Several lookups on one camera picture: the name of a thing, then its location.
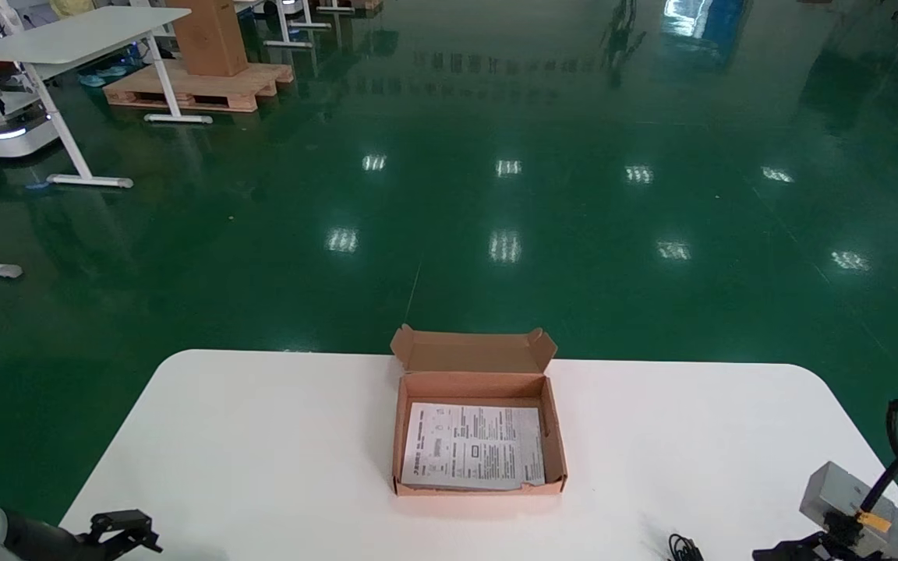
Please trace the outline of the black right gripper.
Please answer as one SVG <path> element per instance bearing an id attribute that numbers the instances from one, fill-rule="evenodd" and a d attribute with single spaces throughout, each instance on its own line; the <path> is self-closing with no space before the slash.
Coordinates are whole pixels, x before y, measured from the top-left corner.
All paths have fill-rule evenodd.
<path id="1" fill-rule="evenodd" d="M 770 549 L 753 550 L 754 561 L 798 560 L 895 560 L 889 545 L 877 536 L 864 536 L 855 543 L 842 543 L 833 536 L 810 536 L 809 545 L 778 543 Z"/>

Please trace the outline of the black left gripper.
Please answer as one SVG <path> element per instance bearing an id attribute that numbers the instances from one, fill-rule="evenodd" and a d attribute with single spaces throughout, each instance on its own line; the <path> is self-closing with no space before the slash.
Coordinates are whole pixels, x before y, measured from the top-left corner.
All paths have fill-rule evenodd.
<path id="1" fill-rule="evenodd" d="M 90 544 L 82 537 L 59 527 L 32 520 L 11 510 L 4 510 L 6 529 L 4 550 L 20 560 L 104 560 L 100 544 Z M 145 548 L 163 552 L 159 534 L 153 532 L 152 518 L 139 510 L 97 513 L 90 519 L 90 532 L 120 532 L 106 541 L 106 559 L 118 560 Z"/>

